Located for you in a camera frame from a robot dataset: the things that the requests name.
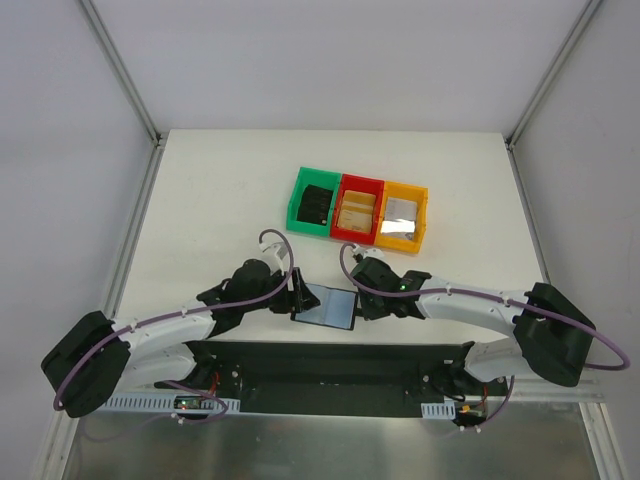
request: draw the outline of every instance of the metal floor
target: metal floor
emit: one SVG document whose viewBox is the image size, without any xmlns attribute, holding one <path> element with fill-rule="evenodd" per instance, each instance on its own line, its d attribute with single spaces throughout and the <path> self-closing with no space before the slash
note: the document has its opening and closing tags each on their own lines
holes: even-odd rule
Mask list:
<svg viewBox="0 0 640 480">
<path fill-rule="evenodd" d="M 148 414 L 95 413 L 87 432 L 107 437 Z M 512 402 L 480 434 L 450 422 L 229 416 L 178 426 L 160 419 L 109 443 L 74 440 L 65 479 L 424 480 L 598 478 L 577 404 Z"/>
</svg>

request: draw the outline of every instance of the metal frame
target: metal frame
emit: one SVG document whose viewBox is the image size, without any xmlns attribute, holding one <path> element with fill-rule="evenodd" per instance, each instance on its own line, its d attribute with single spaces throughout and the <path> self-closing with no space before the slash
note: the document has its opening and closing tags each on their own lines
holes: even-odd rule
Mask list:
<svg viewBox="0 0 640 480">
<path fill-rule="evenodd" d="M 523 114 L 520 116 L 513 133 L 506 140 L 509 158 L 514 172 L 515 181 L 522 199 L 523 208 L 527 217 L 532 239 L 541 271 L 546 280 L 549 280 L 548 269 L 542 250 L 540 248 L 538 230 L 535 217 L 526 194 L 517 161 L 513 156 L 513 148 L 529 126 L 533 115 L 546 98 L 553 87 L 559 73 L 566 65 L 567 60 L 575 50 L 578 42 L 584 35 L 588 26 L 593 21 L 605 0 L 588 0 L 580 15 L 573 24 L 570 32 L 563 41 L 560 49 L 553 58 L 550 66 L 543 75 L 541 81 Z M 129 218 L 128 228 L 122 241 L 121 248 L 114 264 L 111 280 L 104 298 L 104 311 L 108 315 L 114 315 L 122 298 L 127 275 L 133 259 L 136 243 L 142 229 L 144 215 L 149 204 L 153 184 L 160 166 L 166 136 L 158 131 L 155 122 L 151 118 L 142 97 L 137 90 L 125 64 L 120 56 L 108 30 L 102 20 L 93 0 L 76 0 L 82 11 L 89 28 L 95 35 L 107 62 L 112 68 L 113 74 L 122 87 L 123 94 L 129 100 L 137 118 L 150 141 L 153 144 L 153 152 L 139 187 L 138 197 L 134 209 Z M 592 372 L 585 372 L 580 385 L 567 390 L 555 387 L 547 382 L 535 378 L 518 378 L 513 394 L 513 401 L 560 401 L 580 403 L 584 418 L 585 428 L 592 446 L 593 455 L 598 471 L 603 479 L 627 478 L 624 463 L 618 448 L 613 429 L 610 425 L 606 405 L 602 402 L 598 381 Z M 45 437 L 43 448 L 35 463 L 32 472 L 33 479 L 58 480 L 64 474 L 64 468 L 69 457 L 73 443 L 77 420 L 69 418 L 63 412 L 55 413 L 50 428 Z"/>
<path fill-rule="evenodd" d="M 580 412 L 601 480 L 628 479 L 609 411 L 604 403 L 581 403 Z"/>
<path fill-rule="evenodd" d="M 138 120 L 140 120 L 140 123 L 142 123 L 149 139 L 154 145 L 157 145 L 160 141 L 160 132 L 156 128 L 155 122 L 151 118 L 147 107 L 142 101 L 140 92 L 138 92 L 138 89 L 133 83 L 131 75 L 129 75 L 124 62 L 122 61 L 122 57 L 120 56 L 120 53 L 118 53 L 118 49 L 113 43 L 111 35 L 109 35 L 109 31 L 100 17 L 100 13 L 94 5 L 93 0 L 76 1 L 89 24 L 91 32 L 95 35 L 98 45 L 100 45 L 114 76 L 122 87 L 125 97 L 127 97 L 127 100 L 131 103 L 131 106 L 135 110 L 136 116 L 138 117 Z"/>
<path fill-rule="evenodd" d="M 531 121 L 533 115 L 536 113 L 543 100 L 546 98 L 547 94 L 553 87 L 558 75 L 562 71 L 562 68 L 566 65 L 567 60 L 574 52 L 578 42 L 586 32 L 589 25 L 593 21 L 596 13 L 600 10 L 602 4 L 604 4 L 605 0 L 588 0 L 585 4 L 584 8 L 578 15 L 578 18 L 574 22 L 569 31 L 569 34 L 565 37 L 560 49 L 553 57 L 551 64 L 547 68 L 546 72 L 542 76 L 540 83 L 536 87 L 533 96 L 529 100 L 524 112 L 518 119 L 515 128 L 513 129 L 513 133 L 509 135 L 507 139 L 507 147 L 509 150 L 513 150 L 513 147 L 518 140 L 522 137 L 522 134 L 525 132 L 527 127 L 529 126 L 529 122 Z"/>
<path fill-rule="evenodd" d="M 153 184 L 156 180 L 158 170 L 160 169 L 160 161 L 162 159 L 162 154 L 164 153 L 165 143 L 166 140 L 162 137 L 159 144 L 154 147 L 142 178 L 142 182 L 138 187 L 138 197 L 136 198 L 133 211 L 129 217 L 125 237 L 118 251 L 117 262 L 112 272 L 111 281 L 109 282 L 109 287 L 106 291 L 106 296 L 103 302 L 103 312 L 109 318 L 116 315 L 120 301 L 122 300 L 127 276 L 129 275 L 131 262 L 133 260 L 133 252 L 135 251 L 138 243 L 144 216 L 147 212 L 147 207 L 149 206 L 151 190 L 153 189 Z"/>
</svg>

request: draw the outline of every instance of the yellow bin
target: yellow bin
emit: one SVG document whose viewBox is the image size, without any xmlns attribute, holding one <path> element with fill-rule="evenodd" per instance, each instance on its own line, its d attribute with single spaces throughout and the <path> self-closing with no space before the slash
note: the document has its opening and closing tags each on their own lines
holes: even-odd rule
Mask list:
<svg viewBox="0 0 640 480">
<path fill-rule="evenodd" d="M 382 233 L 387 211 L 389 198 L 409 200 L 417 204 L 417 215 L 415 232 L 412 239 L 399 238 L 390 234 Z M 418 253 L 422 246 L 424 232 L 427 229 L 427 203 L 429 201 L 429 189 L 405 185 L 403 183 L 384 182 L 384 193 L 382 195 L 382 208 L 378 221 L 378 231 L 376 233 L 375 245 L 382 248 L 391 248 L 407 253 Z"/>
</svg>

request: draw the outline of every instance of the black cable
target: black cable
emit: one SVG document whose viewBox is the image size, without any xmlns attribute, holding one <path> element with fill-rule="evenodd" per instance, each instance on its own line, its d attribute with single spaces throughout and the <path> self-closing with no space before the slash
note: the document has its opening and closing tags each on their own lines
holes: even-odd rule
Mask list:
<svg viewBox="0 0 640 480">
<path fill-rule="evenodd" d="M 435 382 L 430 382 L 430 385 L 431 385 L 431 388 L 433 388 L 440 395 L 444 395 L 445 397 L 451 400 L 454 400 L 456 402 L 463 402 L 463 403 L 467 401 L 467 397 L 465 397 L 463 394 L 460 394 L 460 395 L 456 395 L 455 393 L 449 394 L 445 392 L 442 388 L 440 388 L 438 385 L 436 385 Z"/>
</svg>

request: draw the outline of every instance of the plastic bin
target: plastic bin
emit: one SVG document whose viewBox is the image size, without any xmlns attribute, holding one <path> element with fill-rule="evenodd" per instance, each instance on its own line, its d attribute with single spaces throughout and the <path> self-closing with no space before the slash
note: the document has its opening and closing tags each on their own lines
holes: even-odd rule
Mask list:
<svg viewBox="0 0 640 480">
<path fill-rule="evenodd" d="M 382 222 L 384 220 L 385 210 L 387 207 L 387 201 L 389 198 L 410 200 L 418 204 L 416 215 L 416 229 L 412 240 L 392 237 L 380 232 L 380 229 L 382 228 Z M 427 229 L 428 201 L 429 190 L 427 188 L 405 185 L 402 183 L 385 182 L 375 245 L 377 247 L 391 248 L 393 250 L 400 250 L 407 253 L 420 252 L 424 233 Z"/>
<path fill-rule="evenodd" d="M 372 224 L 370 233 L 356 232 L 338 227 L 340 210 L 342 207 L 342 199 L 344 192 L 352 190 L 360 193 L 368 193 L 376 197 L 372 212 Z M 361 243 L 363 245 L 373 245 L 378 231 L 378 220 L 380 217 L 380 206 L 382 205 L 382 197 L 384 193 L 384 182 L 373 178 L 356 177 L 355 175 L 342 175 L 340 182 L 340 190 L 335 203 L 333 213 L 333 221 L 331 223 L 331 237 L 348 242 Z"/>
<path fill-rule="evenodd" d="M 342 174 L 340 173 L 300 167 L 300 170 L 298 171 L 298 179 L 296 180 L 296 185 L 293 189 L 293 193 L 291 194 L 291 199 L 289 200 L 289 208 L 287 209 L 287 230 L 328 237 L 331 230 L 333 211 L 338 190 L 340 188 L 341 178 Z M 333 191 L 326 225 L 298 220 L 298 210 L 300 208 L 302 195 L 309 185 Z"/>
</svg>

